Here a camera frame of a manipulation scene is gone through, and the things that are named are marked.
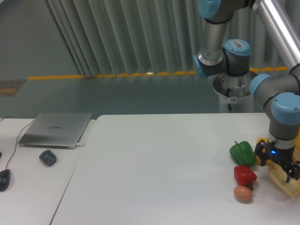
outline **green bell pepper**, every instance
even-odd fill
[[[235,163],[252,167],[255,164],[255,155],[250,144],[246,141],[235,143],[229,150]]]

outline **pepper stem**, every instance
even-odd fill
[[[253,183],[251,182],[249,185],[249,189],[252,191],[253,190]]]

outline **white table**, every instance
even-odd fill
[[[300,200],[267,167],[254,167],[252,203],[234,198],[229,148],[268,128],[263,113],[101,116],[52,224],[298,224]]]
[[[31,121],[32,119],[0,121],[0,171],[5,169],[14,151],[21,129]],[[87,134],[94,122],[91,121],[82,137],[84,142],[87,141]],[[0,193],[0,225],[50,224],[84,148],[51,149],[57,162],[52,167],[46,167],[39,160],[39,155],[46,149],[17,147],[8,164],[8,169],[11,170],[10,185]]]

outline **yellow floor stripe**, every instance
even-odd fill
[[[265,67],[262,69],[259,68],[250,68],[251,71],[253,72],[270,72],[270,71],[286,71],[286,67]],[[82,78],[107,78],[107,77],[131,77],[131,76],[154,76],[154,73],[133,73],[131,75],[129,74],[98,74],[95,75],[94,77],[84,77],[82,75],[61,75],[61,76],[30,76],[28,77],[27,80],[51,80],[51,79],[82,79]],[[176,71],[174,73],[169,73],[169,72],[159,72],[156,74],[156,76],[170,76],[170,75],[195,75],[195,71],[191,70],[188,72],[183,72],[183,71]]]
[[[82,75],[61,75],[61,76],[30,76],[27,80],[51,80],[51,79],[80,79]]]

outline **laptop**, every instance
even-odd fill
[[[91,113],[40,113],[18,142],[23,147],[75,149]]]

